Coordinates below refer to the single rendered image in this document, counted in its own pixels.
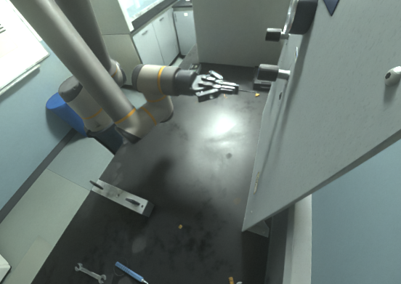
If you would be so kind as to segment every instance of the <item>blue screwdriver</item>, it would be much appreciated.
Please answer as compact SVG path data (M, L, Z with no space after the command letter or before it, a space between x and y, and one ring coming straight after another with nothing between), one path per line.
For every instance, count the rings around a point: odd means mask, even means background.
M135 280L140 281L141 283L145 283L145 284L149 284L148 282L146 282L144 280L144 278L140 275L138 275L136 272L133 272L132 270L130 270L128 267L125 267L124 265L122 265L120 262L116 262L116 266L121 269L123 272L126 272L128 275L130 275L131 277L133 277Z

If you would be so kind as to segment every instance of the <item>dark tabletop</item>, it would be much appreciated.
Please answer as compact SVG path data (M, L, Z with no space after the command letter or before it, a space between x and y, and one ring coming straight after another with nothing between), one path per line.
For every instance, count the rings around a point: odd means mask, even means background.
M193 7L192 1L179 0L175 5L173 5L173 8L179 8L179 7Z
M252 89L253 68L202 69ZM97 283L77 263L105 284L138 283L116 261L149 284L264 283L268 239L241 228L267 95L172 99L174 117L123 145L100 177L154 203L150 218L90 192L34 284Z

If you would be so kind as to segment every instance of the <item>wrench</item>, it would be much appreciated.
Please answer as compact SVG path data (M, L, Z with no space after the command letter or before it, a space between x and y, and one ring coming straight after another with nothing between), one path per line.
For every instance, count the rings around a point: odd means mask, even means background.
M105 275L97 275L94 272L90 272L89 270L87 270L86 268L82 267L82 263L78 263L79 267L76 267L76 272L84 272L87 275L90 275L91 277L94 277L96 280L99 280L100 284L103 284L103 280L106 280L106 276Z

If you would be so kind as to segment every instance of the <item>blue wall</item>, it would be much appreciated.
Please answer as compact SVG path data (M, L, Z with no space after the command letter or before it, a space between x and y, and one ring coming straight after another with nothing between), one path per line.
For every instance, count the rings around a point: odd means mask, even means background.
M50 48L40 71L0 96L0 209L70 130L46 101L70 72Z
M401 283L401 141L312 195L312 284Z

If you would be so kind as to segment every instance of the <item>orange stripe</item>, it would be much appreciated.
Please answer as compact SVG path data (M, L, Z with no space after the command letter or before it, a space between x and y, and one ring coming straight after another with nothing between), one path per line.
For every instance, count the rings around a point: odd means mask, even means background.
M117 71L118 71L118 67L117 67L117 65L116 65L116 71L115 71L115 73L114 73L111 77L114 77L114 76L117 74Z
M161 91L160 78L161 78L161 72L163 71L163 69L164 69L165 67L166 67L166 66L163 66L162 68L160 68L159 73L158 73L158 88L159 88L159 91L160 91L160 93L161 93L162 95L164 95L164 93Z
M100 108L100 110L98 110L95 114L93 114L92 116L86 117L86 118L82 118L83 120L88 120L88 119L92 119L93 117L96 117L97 115L99 115L101 112L103 111L102 108Z
M131 112L129 112L128 114L126 114L125 117L123 117L123 118L121 118L120 120L116 121L114 124L119 124L119 123L125 121L126 119L129 118L129 116L131 116L133 113L135 113L136 110L137 110L137 109L134 107L134 108L132 109Z
M145 109L144 107L141 107L141 108L149 115L149 117L152 118L153 123L154 123L155 125L158 125L158 123L156 122L155 117L153 117L152 114L151 114L147 109Z
M148 100L148 99L146 99L146 101L147 102L159 102L159 101L163 100L166 97L167 97L167 95L164 95L164 96L162 96L162 98L159 98L158 100Z

